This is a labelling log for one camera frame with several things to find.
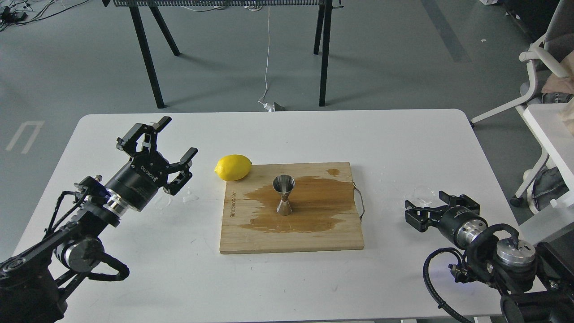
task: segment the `lemon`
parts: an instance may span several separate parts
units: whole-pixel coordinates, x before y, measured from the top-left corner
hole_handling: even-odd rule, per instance
[[[251,170],[251,160],[243,155],[227,155],[217,162],[214,171],[223,180],[244,178]]]

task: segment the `jigger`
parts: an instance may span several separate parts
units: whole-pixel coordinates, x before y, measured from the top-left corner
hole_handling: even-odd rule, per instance
[[[294,187],[295,180],[289,175],[279,175],[273,180],[273,188],[281,195],[281,200],[277,206],[277,213],[283,216],[288,216],[293,213],[287,198],[289,198],[289,194],[291,194]]]

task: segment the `white tape line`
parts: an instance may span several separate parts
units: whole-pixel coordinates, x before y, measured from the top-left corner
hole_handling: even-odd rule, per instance
[[[34,143],[34,141],[36,140],[36,137],[40,133],[40,129],[42,129],[43,125],[44,125],[44,121],[26,121],[26,122],[23,122],[20,125],[20,127],[18,128],[18,130],[16,131],[16,133],[14,134],[14,137],[12,137],[12,140],[10,140],[10,142],[8,143],[8,146],[6,146],[6,150],[11,151],[12,148],[14,148],[14,146],[16,145],[16,142],[18,142],[18,139],[20,139],[20,136],[22,136],[22,132],[24,132],[24,129],[27,126],[35,126],[34,132],[32,132],[32,135],[28,139],[28,142],[26,143],[26,145],[22,149],[22,152],[20,152],[20,153],[28,153],[28,151],[30,150],[30,147],[32,147],[32,144]]]

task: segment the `water droplet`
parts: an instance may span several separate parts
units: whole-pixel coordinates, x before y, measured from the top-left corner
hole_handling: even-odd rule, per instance
[[[172,203],[172,197],[169,195],[162,195],[159,199],[155,201],[156,209],[163,210],[168,205]]]
[[[435,192],[427,186],[420,185],[413,190],[413,200],[416,204],[421,203],[423,207],[431,205],[436,199]]]
[[[191,201],[197,201],[198,199],[199,199],[199,197],[197,195],[191,194],[191,191],[187,191],[187,194],[185,194],[182,198],[184,203],[191,202]]]

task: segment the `white cable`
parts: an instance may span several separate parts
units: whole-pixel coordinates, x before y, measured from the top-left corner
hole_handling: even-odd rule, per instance
[[[245,9],[249,9],[249,11],[259,11],[263,6],[243,6]]]
[[[267,71],[269,70],[269,51],[271,49],[271,28],[269,25],[269,22],[271,21],[271,6],[267,7],[267,66],[265,67],[265,92],[263,93],[263,96],[257,100],[257,102],[263,104],[263,107],[269,111],[270,109],[267,109],[267,106],[269,105],[268,103],[263,103],[261,102],[261,100],[263,100],[263,98],[267,95],[267,90],[269,89],[269,84],[267,83]]]
[[[205,10],[194,10],[191,9],[190,7],[185,7],[185,6],[181,6],[182,8],[186,8],[187,10],[191,10],[193,12],[208,12],[208,11],[213,11],[213,10],[223,10],[225,9],[225,6],[214,6],[211,9],[205,9]]]

